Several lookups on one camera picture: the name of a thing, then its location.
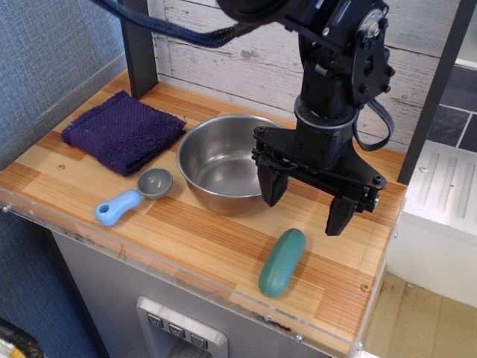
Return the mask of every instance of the purple washcloth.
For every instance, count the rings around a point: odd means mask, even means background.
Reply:
[[[176,116],[121,91],[79,116],[61,138],[127,177],[172,145],[184,133],[184,125]]]

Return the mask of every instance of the white wooden wall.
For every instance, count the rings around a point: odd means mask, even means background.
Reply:
[[[386,46],[397,71],[392,90],[377,99],[395,121],[387,148],[405,153],[426,100],[460,0],[387,0],[390,27]],[[148,0],[152,16],[195,31],[208,32],[234,23],[215,0]],[[297,34],[277,23],[217,48],[200,48],[153,35],[159,80],[294,121],[303,69]],[[361,138],[377,142],[387,135],[367,107],[359,117]]]

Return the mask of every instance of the beige floor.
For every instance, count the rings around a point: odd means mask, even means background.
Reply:
[[[364,349],[380,358],[476,358],[477,309],[386,274]]]

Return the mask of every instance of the wood grain surface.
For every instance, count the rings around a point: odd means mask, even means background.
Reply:
[[[282,200],[260,213],[227,218],[207,211],[177,168],[176,143],[143,169],[167,168],[174,176],[170,193],[156,201],[143,199],[106,228],[95,220],[96,206],[134,189],[140,173],[117,175],[62,143],[60,133],[122,89],[129,89],[126,72],[0,173],[0,202],[105,254],[205,292],[229,309],[249,312],[284,334],[303,334],[324,352],[347,356],[350,343],[360,339],[373,292],[361,285],[376,285],[402,205],[405,186],[396,179],[403,156],[359,152],[388,179],[388,187],[375,213],[355,214],[340,236],[328,237],[324,230],[332,197],[294,179]],[[222,114],[259,114],[163,84],[141,102],[185,119],[186,130]],[[294,125],[271,119],[287,128]],[[285,294],[266,298],[258,289],[259,273],[276,240],[292,227],[306,235],[305,254]]]

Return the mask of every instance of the dark tile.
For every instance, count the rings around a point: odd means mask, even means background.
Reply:
[[[472,115],[459,148],[477,153],[477,115]]]
[[[440,103],[477,112],[477,70],[454,66]]]
[[[439,106],[432,121],[427,139],[455,147],[461,138],[469,113]]]

